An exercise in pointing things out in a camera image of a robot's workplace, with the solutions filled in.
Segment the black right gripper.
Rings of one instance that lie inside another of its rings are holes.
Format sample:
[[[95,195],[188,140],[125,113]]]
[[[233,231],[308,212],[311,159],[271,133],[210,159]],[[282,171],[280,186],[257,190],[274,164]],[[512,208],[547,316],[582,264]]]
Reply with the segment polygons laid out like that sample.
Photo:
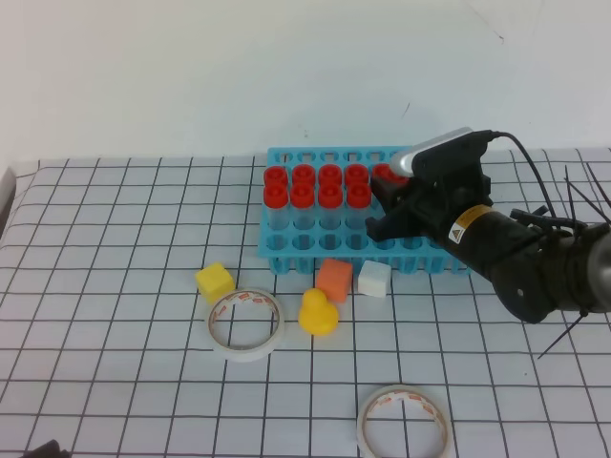
[[[490,205],[491,180],[481,166],[490,141],[462,137],[418,154],[410,179],[373,177],[371,191],[382,209],[390,211],[380,219],[366,219],[367,235],[373,241],[422,235],[444,239],[463,211],[477,204]],[[405,197],[410,205],[399,205]]]

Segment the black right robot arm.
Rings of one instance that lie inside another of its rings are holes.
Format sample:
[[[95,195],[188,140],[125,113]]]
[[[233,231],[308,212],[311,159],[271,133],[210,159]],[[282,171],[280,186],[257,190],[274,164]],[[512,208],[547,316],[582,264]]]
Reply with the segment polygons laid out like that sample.
[[[504,215],[493,207],[481,158],[496,131],[460,131],[396,153],[372,177],[385,215],[366,221],[368,236],[425,237],[488,280],[508,311],[539,323],[555,310],[582,316],[610,310],[610,219],[586,223],[556,215],[550,202]]]

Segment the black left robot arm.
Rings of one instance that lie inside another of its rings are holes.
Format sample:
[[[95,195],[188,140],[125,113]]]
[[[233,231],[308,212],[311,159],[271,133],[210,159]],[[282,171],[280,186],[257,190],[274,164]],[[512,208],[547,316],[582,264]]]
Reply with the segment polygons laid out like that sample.
[[[62,448],[56,440],[50,440],[46,444],[29,450],[22,455],[22,458],[71,458],[69,451]]]

